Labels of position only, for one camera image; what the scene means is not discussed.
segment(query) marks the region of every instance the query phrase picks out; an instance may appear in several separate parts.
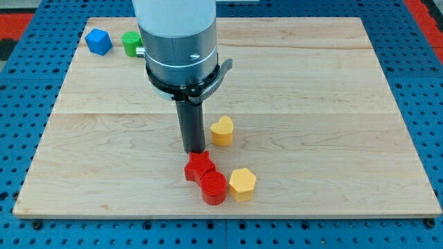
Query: wooden board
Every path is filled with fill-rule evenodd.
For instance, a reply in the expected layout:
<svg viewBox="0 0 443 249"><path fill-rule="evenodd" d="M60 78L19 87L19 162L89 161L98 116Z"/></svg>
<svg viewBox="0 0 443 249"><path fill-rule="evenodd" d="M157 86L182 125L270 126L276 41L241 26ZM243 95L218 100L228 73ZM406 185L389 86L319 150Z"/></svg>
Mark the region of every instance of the wooden board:
<svg viewBox="0 0 443 249"><path fill-rule="evenodd" d="M234 142L207 149L227 178L257 175L252 201L206 205L184 178L173 103L125 56L132 18L91 18L114 48L81 38L14 208L48 219L348 219L442 210L358 18L218 19L220 61L234 59L204 102Z"/></svg>

